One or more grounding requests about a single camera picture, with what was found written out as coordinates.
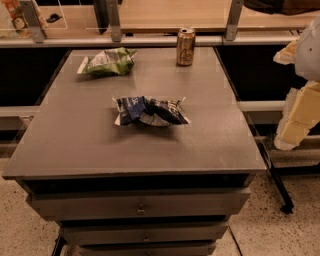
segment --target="soda can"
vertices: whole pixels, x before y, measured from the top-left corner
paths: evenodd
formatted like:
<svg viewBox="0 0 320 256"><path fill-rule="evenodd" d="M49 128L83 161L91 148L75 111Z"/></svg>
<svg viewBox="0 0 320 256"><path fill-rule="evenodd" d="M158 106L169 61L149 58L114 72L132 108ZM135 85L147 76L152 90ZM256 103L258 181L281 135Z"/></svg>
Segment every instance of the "soda can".
<svg viewBox="0 0 320 256"><path fill-rule="evenodd" d="M193 28L180 28L177 39L177 64L189 66L193 62L196 33Z"/></svg>

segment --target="terrazzo floor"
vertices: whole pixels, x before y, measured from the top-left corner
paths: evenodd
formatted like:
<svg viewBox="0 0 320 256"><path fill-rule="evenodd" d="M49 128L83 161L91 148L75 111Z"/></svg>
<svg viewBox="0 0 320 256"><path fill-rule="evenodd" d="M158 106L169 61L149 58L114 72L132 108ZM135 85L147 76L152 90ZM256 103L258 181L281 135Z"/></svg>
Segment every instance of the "terrazzo floor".
<svg viewBox="0 0 320 256"><path fill-rule="evenodd" d="M0 158L0 176L7 161ZM257 175L249 200L230 218L212 256L320 255L320 175L284 176L283 182L295 204L293 214L280 211L283 202L270 174ZM51 255L57 225L38 217L14 181L0 177L0 198L0 256ZM77 255L72 248L63 253L71 255Z"/></svg>

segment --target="table top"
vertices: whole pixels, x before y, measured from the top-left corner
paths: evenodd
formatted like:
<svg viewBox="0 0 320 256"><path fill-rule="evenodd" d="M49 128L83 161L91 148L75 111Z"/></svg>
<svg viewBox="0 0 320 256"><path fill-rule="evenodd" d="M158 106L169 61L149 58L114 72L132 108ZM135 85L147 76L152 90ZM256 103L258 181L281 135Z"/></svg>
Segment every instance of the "table top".
<svg viewBox="0 0 320 256"><path fill-rule="evenodd" d="M138 49L129 75L77 74L74 50L4 172L6 178L256 173L266 169L213 48L195 49L193 65L176 65L175 48ZM188 125L116 126L112 98L181 99Z"/></svg>
<svg viewBox="0 0 320 256"><path fill-rule="evenodd" d="M168 33L191 26L202 32L224 32L232 0L123 0L119 5L123 33ZM45 29L50 39L103 38L92 5L41 6L44 18L63 16ZM275 31L304 29L320 11L294 16L265 14L242 8L239 31Z"/></svg>
<svg viewBox="0 0 320 256"><path fill-rule="evenodd" d="M169 32L194 27L224 32L232 0L123 0L119 8L123 32ZM242 8L239 31L304 29L320 11L294 16L266 14Z"/></svg>

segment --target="counter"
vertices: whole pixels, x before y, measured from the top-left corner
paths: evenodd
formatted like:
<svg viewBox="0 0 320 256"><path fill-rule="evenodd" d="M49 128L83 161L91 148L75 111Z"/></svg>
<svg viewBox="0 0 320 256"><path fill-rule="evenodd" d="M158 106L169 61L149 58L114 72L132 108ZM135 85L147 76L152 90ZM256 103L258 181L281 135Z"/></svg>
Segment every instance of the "counter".
<svg viewBox="0 0 320 256"><path fill-rule="evenodd" d="M80 255L211 254L266 170L214 50L188 67L175 51L138 49L129 75L92 78L76 71L99 50L74 50L7 165ZM116 126L112 98L141 95L186 97L191 124Z"/></svg>

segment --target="snack bag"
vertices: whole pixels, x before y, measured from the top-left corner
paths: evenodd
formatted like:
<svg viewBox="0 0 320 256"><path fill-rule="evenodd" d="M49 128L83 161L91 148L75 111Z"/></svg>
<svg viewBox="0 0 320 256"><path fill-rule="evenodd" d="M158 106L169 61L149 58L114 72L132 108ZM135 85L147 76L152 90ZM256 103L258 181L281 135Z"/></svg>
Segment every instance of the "snack bag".
<svg viewBox="0 0 320 256"><path fill-rule="evenodd" d="M151 126L189 124L180 100L156 100L142 97L129 97L115 100L119 116L116 125L129 125L142 122Z"/></svg>
<svg viewBox="0 0 320 256"><path fill-rule="evenodd" d="M137 50L117 48L103 50L96 56L85 57L78 69L78 74L126 75L134 66L133 56Z"/></svg>

